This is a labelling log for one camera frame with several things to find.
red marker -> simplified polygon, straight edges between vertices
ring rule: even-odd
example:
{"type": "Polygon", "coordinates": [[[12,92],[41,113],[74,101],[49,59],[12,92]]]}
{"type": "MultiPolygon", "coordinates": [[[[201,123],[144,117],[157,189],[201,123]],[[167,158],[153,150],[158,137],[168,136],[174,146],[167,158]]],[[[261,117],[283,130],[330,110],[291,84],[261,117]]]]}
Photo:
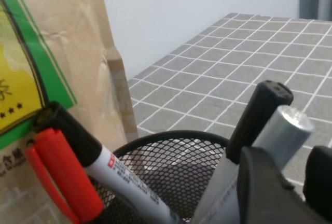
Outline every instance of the red marker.
{"type": "Polygon", "coordinates": [[[72,223],[104,223],[101,220],[104,218],[103,202],[62,132],[46,129],[35,140],[36,144],[26,150],[26,156],[57,207],[72,223]]]}

black marker cap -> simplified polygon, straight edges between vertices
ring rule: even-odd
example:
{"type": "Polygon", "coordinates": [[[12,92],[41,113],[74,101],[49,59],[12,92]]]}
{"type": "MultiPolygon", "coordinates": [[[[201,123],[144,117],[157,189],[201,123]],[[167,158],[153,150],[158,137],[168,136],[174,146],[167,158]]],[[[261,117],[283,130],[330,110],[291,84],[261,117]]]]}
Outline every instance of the black marker cap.
{"type": "Polygon", "coordinates": [[[101,143],[58,102],[41,109],[32,125],[37,133],[47,128],[60,129],[83,167],[91,165],[102,151],[101,143]]]}
{"type": "Polygon", "coordinates": [[[260,82],[230,138],[226,157],[239,164],[242,147],[251,146],[277,107],[290,105],[293,98],[291,90],[279,82],[260,82]]]}

black mesh pen holder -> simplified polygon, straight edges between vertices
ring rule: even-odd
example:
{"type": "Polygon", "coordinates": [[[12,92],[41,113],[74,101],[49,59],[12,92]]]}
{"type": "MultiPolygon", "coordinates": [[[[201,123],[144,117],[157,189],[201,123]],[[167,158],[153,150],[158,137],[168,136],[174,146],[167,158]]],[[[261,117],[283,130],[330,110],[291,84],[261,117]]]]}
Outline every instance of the black mesh pen holder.
{"type": "MultiPolygon", "coordinates": [[[[170,131],[139,138],[114,154],[189,222],[227,145],[226,138],[211,133],[170,131]]],[[[146,223],[109,190],[92,181],[109,223],[146,223]]]]}

black object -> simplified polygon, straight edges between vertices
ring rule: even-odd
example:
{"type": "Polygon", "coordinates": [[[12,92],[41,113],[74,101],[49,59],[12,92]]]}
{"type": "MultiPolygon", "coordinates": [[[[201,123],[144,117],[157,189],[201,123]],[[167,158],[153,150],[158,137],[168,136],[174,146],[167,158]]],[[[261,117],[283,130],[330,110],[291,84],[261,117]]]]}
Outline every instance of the black object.
{"type": "Polygon", "coordinates": [[[327,224],[303,203],[261,148],[243,147],[237,191],[241,224],[327,224]]]}
{"type": "Polygon", "coordinates": [[[307,160],[303,193],[308,205],[332,222],[332,149],[313,147],[307,160]]]}
{"type": "MultiPolygon", "coordinates": [[[[139,138],[114,155],[188,221],[227,145],[227,139],[210,133],[170,131],[139,138]]],[[[104,201],[109,223],[145,223],[99,182],[92,182],[104,201]]]]}
{"type": "Polygon", "coordinates": [[[230,138],[226,157],[239,164],[241,148],[251,146],[277,107],[290,105],[293,98],[290,89],[279,82],[260,82],[230,138]]]}
{"type": "Polygon", "coordinates": [[[40,110],[33,121],[33,130],[60,129],[83,167],[91,165],[100,155],[102,145],[58,102],[40,110]]]}

gray tile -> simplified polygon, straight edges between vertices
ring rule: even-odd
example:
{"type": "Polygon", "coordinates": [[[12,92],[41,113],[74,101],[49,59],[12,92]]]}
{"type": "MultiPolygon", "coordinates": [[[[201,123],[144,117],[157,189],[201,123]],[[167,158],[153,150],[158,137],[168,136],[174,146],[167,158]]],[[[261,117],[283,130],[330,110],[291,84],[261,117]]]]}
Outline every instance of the gray tile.
{"type": "Polygon", "coordinates": [[[153,71],[156,71],[157,67],[148,67],[144,71],[140,72],[138,75],[135,76],[137,79],[143,79],[144,77],[148,76],[151,74],[153,71]]]}
{"type": "Polygon", "coordinates": [[[209,35],[211,32],[215,31],[217,27],[208,27],[204,31],[202,31],[200,34],[201,35],[209,35]]]}
{"type": "Polygon", "coordinates": [[[256,54],[253,54],[244,64],[245,65],[266,67],[275,58],[276,58],[276,55],[274,55],[274,54],[256,53],[256,54]]]}
{"type": "Polygon", "coordinates": [[[284,43],[290,43],[295,39],[297,33],[289,33],[289,32],[278,32],[275,36],[272,37],[271,41],[281,41],[284,43]]]}
{"type": "Polygon", "coordinates": [[[311,53],[310,58],[324,59],[332,61],[332,48],[330,47],[316,47],[311,53]]]}
{"type": "Polygon", "coordinates": [[[179,123],[177,123],[172,130],[194,130],[204,131],[211,122],[194,118],[191,116],[184,117],[179,123]]]}
{"type": "Polygon", "coordinates": [[[311,121],[315,125],[315,131],[311,134],[305,145],[311,147],[315,145],[327,146],[332,138],[332,124],[317,120],[311,121]]]}
{"type": "Polygon", "coordinates": [[[309,117],[332,121],[332,99],[316,96],[310,103],[306,113],[309,117]]]}
{"type": "Polygon", "coordinates": [[[151,133],[143,131],[140,128],[137,129],[137,133],[139,134],[139,137],[145,137],[145,136],[151,135],[151,133]]]}
{"type": "Polygon", "coordinates": [[[188,67],[184,69],[185,72],[193,73],[193,74],[203,74],[206,70],[208,70],[214,63],[206,62],[201,60],[196,60],[191,63],[188,67]]]}
{"type": "Polygon", "coordinates": [[[255,81],[255,83],[260,83],[265,80],[285,83],[291,75],[291,72],[274,71],[268,69],[261,74],[261,76],[255,81]]]}
{"type": "Polygon", "coordinates": [[[183,51],[185,51],[188,48],[190,48],[190,45],[184,44],[175,49],[173,52],[171,52],[171,54],[181,54],[183,51]]]}
{"type": "Polygon", "coordinates": [[[191,62],[193,62],[192,59],[177,57],[173,61],[171,61],[168,64],[164,65],[163,67],[169,68],[169,69],[172,69],[172,70],[176,70],[176,71],[180,71],[184,67],[186,67],[188,64],[190,64],[191,62]]]}
{"type": "Polygon", "coordinates": [[[325,34],[330,29],[330,24],[310,23],[304,33],[325,34]]]}
{"type": "Polygon", "coordinates": [[[305,29],[307,23],[288,23],[281,31],[301,32],[305,29]]]}
{"type": "Polygon", "coordinates": [[[244,41],[235,50],[255,52],[264,44],[263,41],[244,41]]]}
{"type": "Polygon", "coordinates": [[[197,75],[190,75],[179,73],[174,76],[170,81],[166,82],[165,86],[171,88],[179,88],[184,89],[190,83],[192,83],[198,76],[197,75]]]}
{"type": "Polygon", "coordinates": [[[221,41],[220,44],[216,46],[216,48],[232,50],[241,42],[243,42],[243,40],[225,38],[224,40],[221,41]]]}
{"type": "Polygon", "coordinates": [[[210,36],[226,37],[229,34],[231,34],[233,31],[234,31],[233,29],[219,28],[215,32],[210,33],[210,36]]]}
{"type": "Polygon", "coordinates": [[[138,82],[139,82],[139,80],[130,79],[130,80],[128,80],[128,87],[132,87],[133,85],[135,85],[138,82]]]}
{"type": "Polygon", "coordinates": [[[166,62],[169,62],[170,60],[172,60],[175,57],[175,55],[169,54],[166,55],[164,58],[160,59],[158,62],[156,62],[154,65],[156,66],[162,66],[164,65],[166,62]]]}
{"type": "Polygon", "coordinates": [[[245,24],[246,21],[243,20],[230,20],[223,27],[237,29],[241,25],[245,24]]]}
{"type": "Polygon", "coordinates": [[[210,133],[214,133],[216,135],[219,135],[221,137],[225,137],[230,139],[230,137],[232,136],[233,132],[234,132],[234,127],[229,127],[226,125],[222,125],[222,124],[218,124],[215,123],[213,124],[213,126],[211,126],[207,132],[210,133]]]}
{"type": "Polygon", "coordinates": [[[195,36],[194,38],[190,39],[187,44],[195,44],[197,43],[198,41],[202,40],[204,38],[204,36],[195,36]]]}
{"type": "Polygon", "coordinates": [[[203,96],[199,94],[182,92],[165,107],[186,113],[202,98],[203,96]]]}
{"type": "Polygon", "coordinates": [[[227,23],[229,20],[228,19],[220,19],[219,21],[215,22],[213,26],[222,26],[225,23],[227,23]]]}
{"type": "Polygon", "coordinates": [[[210,49],[204,55],[199,57],[200,60],[219,61],[222,57],[228,54],[229,50],[210,49]]]}
{"type": "Polygon", "coordinates": [[[281,17],[274,17],[270,21],[271,22],[288,22],[290,18],[281,18],[281,17]]]}
{"type": "Polygon", "coordinates": [[[326,75],[332,63],[325,61],[306,60],[299,68],[299,73],[326,75]]]}
{"type": "Polygon", "coordinates": [[[257,31],[252,36],[250,36],[249,40],[257,40],[257,41],[267,41],[273,36],[275,32],[273,31],[257,31]]]}
{"type": "Polygon", "coordinates": [[[139,124],[151,114],[153,114],[158,107],[150,106],[144,103],[138,103],[134,108],[135,120],[136,123],[139,124]]]}
{"type": "Polygon", "coordinates": [[[231,35],[229,35],[229,38],[235,38],[235,39],[246,39],[251,34],[253,34],[254,31],[247,31],[247,30],[237,30],[231,35]]]}
{"type": "Polygon", "coordinates": [[[262,71],[262,68],[257,67],[239,67],[228,79],[252,82],[262,71]]]}
{"type": "Polygon", "coordinates": [[[302,61],[302,58],[284,57],[281,55],[269,66],[269,68],[293,72],[297,69],[302,61]]]}
{"type": "Polygon", "coordinates": [[[237,15],[238,15],[238,13],[234,13],[234,12],[232,12],[232,13],[230,13],[230,14],[224,16],[224,18],[226,18],[226,19],[228,19],[228,18],[234,18],[234,17],[237,16],[237,15]]]}
{"type": "Polygon", "coordinates": [[[225,78],[230,73],[232,73],[234,69],[236,69],[237,67],[238,66],[236,65],[217,63],[206,73],[206,75],[217,78],[225,78]]]}
{"type": "Polygon", "coordinates": [[[271,17],[261,16],[261,15],[256,15],[252,18],[252,20],[259,20],[259,21],[268,21],[269,19],[271,19],[271,17]]]}
{"type": "Polygon", "coordinates": [[[332,96],[332,79],[327,78],[318,91],[320,95],[332,96]]]}
{"type": "Polygon", "coordinates": [[[174,72],[174,71],[160,68],[160,69],[158,69],[157,72],[149,75],[144,80],[155,83],[155,84],[163,84],[165,81],[170,79],[175,74],[176,74],[176,72],[174,72]]]}
{"type": "Polygon", "coordinates": [[[307,159],[311,150],[300,148],[290,160],[283,173],[286,177],[293,180],[304,182],[307,159]]]}
{"type": "Polygon", "coordinates": [[[229,101],[206,97],[190,114],[214,120],[229,104],[229,101]]]}
{"type": "Polygon", "coordinates": [[[130,89],[130,96],[133,99],[141,100],[146,95],[155,90],[158,86],[141,81],[130,89]]]}
{"type": "Polygon", "coordinates": [[[203,40],[199,41],[196,45],[211,48],[220,41],[221,41],[220,38],[207,36],[203,40]]]}
{"type": "Polygon", "coordinates": [[[160,110],[141,126],[153,132],[164,132],[181,118],[182,114],[173,111],[160,110]]]}
{"type": "Polygon", "coordinates": [[[291,106],[296,107],[299,110],[303,110],[311,98],[311,95],[300,92],[293,92],[293,95],[294,100],[291,106]]]}
{"type": "Polygon", "coordinates": [[[221,117],[218,119],[218,122],[237,125],[245,107],[246,105],[244,104],[234,103],[223,115],[221,115],[221,117]]]}
{"type": "Polygon", "coordinates": [[[234,19],[238,19],[238,20],[249,20],[253,16],[254,15],[251,15],[251,14],[238,14],[234,19]]]}
{"type": "Polygon", "coordinates": [[[242,51],[232,51],[227,56],[225,56],[221,62],[228,62],[234,64],[241,64],[245,61],[252,53],[242,52],[242,51]]]}
{"type": "Polygon", "coordinates": [[[195,93],[209,93],[213,88],[215,88],[221,79],[214,79],[209,77],[200,77],[197,81],[191,84],[186,90],[195,93]]]}
{"type": "Polygon", "coordinates": [[[240,27],[240,29],[256,30],[259,29],[264,22],[261,21],[248,21],[240,27]]]}
{"type": "Polygon", "coordinates": [[[277,23],[277,22],[268,22],[264,26],[260,28],[262,31],[278,31],[284,26],[285,23],[277,23]]]}
{"type": "Polygon", "coordinates": [[[213,90],[211,95],[224,99],[235,100],[247,86],[247,84],[226,80],[219,87],[213,90]]]}
{"type": "Polygon", "coordinates": [[[291,44],[282,53],[283,55],[290,55],[293,57],[307,57],[313,50],[314,46],[307,46],[301,44],[291,44]]]}
{"type": "Polygon", "coordinates": [[[238,99],[239,102],[248,103],[255,91],[256,86],[251,85],[243,95],[238,99]]]}
{"type": "Polygon", "coordinates": [[[322,35],[301,34],[294,40],[294,43],[316,45],[322,37],[322,35]]]}
{"type": "Polygon", "coordinates": [[[181,54],[182,57],[188,57],[188,58],[197,58],[200,55],[202,55],[204,52],[206,52],[208,48],[201,48],[192,46],[190,49],[186,50],[181,54]]]}
{"type": "Polygon", "coordinates": [[[271,54],[280,54],[284,48],[286,48],[287,44],[281,43],[266,43],[263,47],[261,47],[258,52],[262,53],[271,53],[271,54]]]}
{"type": "Polygon", "coordinates": [[[319,45],[332,46],[332,36],[325,36],[319,45]]]}
{"type": "Polygon", "coordinates": [[[144,101],[157,106],[162,106],[178,93],[179,91],[177,90],[161,87],[149,95],[144,101]]]}
{"type": "Polygon", "coordinates": [[[287,86],[292,90],[313,93],[321,83],[322,78],[313,75],[299,75],[295,74],[287,86]]]}

